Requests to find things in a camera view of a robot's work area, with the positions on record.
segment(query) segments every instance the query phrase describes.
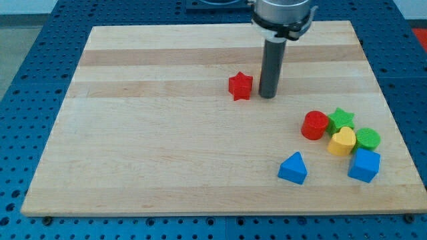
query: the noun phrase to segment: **wooden board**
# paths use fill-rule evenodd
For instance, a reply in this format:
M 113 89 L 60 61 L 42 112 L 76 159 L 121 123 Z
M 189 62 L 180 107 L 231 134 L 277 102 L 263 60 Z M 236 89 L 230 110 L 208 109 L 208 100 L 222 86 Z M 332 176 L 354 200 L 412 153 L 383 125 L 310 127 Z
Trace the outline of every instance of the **wooden board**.
M 289 42 L 278 95 L 258 96 L 250 25 L 94 27 L 22 207 L 28 216 L 336 215 L 426 212 L 427 194 L 347 21 Z M 228 77 L 254 76 L 250 101 Z M 300 134 L 341 107 L 382 136 L 380 173 Z M 304 185 L 277 178 L 301 151 Z

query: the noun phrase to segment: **plastic block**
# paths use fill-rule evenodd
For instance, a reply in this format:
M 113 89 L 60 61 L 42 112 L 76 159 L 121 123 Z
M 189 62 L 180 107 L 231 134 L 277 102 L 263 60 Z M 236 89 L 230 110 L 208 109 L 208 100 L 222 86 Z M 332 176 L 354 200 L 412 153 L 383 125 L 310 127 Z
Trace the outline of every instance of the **plastic block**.
M 294 153 L 280 165 L 278 177 L 300 185 L 304 183 L 307 169 L 300 152 Z
M 356 144 L 356 135 L 353 129 L 342 127 L 329 141 L 328 151 L 337 156 L 347 156 Z
M 337 133 L 342 127 L 354 128 L 353 117 L 354 113 L 347 113 L 337 107 L 333 114 L 329 114 L 329 125 L 326 131 L 330 136 Z
M 228 79 L 228 91 L 234 96 L 233 100 L 249 100 L 252 91 L 252 76 L 239 72 L 236 76 Z
M 356 152 L 358 148 L 363 148 L 367 150 L 375 150 L 381 142 L 380 135 L 373 129 L 362 128 L 359 129 L 356 133 L 356 144 L 352 150 L 352 153 Z
M 359 148 L 353 155 L 348 168 L 348 176 L 367 183 L 380 170 L 380 154 Z
M 301 133 L 304 137 L 310 140 L 320 139 L 322 138 L 328 123 L 328 116 L 319 111 L 310 111 L 304 119 L 304 123 L 301 127 Z

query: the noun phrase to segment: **red star block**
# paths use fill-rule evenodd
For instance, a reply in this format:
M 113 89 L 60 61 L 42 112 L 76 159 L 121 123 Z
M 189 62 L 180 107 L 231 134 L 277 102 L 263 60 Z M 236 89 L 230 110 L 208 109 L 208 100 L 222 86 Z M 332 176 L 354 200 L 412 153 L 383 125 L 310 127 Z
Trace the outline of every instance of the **red star block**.
M 253 80 L 252 76 L 246 76 L 242 72 L 228 79 L 228 91 L 234 96 L 234 101 L 239 99 L 249 100 Z

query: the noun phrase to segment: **blue triangle block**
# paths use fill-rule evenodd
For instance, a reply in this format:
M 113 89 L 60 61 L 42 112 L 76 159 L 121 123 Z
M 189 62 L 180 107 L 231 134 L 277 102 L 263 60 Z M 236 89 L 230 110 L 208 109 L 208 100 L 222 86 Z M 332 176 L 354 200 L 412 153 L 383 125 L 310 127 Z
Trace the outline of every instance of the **blue triangle block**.
M 278 177 L 297 184 L 304 183 L 307 169 L 300 152 L 294 153 L 280 165 Z

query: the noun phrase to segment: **blue pegboard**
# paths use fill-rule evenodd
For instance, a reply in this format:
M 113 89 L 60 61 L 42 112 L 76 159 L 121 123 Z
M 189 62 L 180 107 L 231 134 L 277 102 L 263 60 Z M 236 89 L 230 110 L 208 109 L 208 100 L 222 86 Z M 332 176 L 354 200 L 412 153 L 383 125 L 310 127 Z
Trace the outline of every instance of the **blue pegboard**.
M 350 20 L 427 183 L 426 54 L 392 0 L 314 0 Z M 427 215 L 27 218 L 19 209 L 95 25 L 249 22 L 247 9 L 185 13 L 185 1 L 59 0 L 0 103 L 0 239 L 427 239 Z

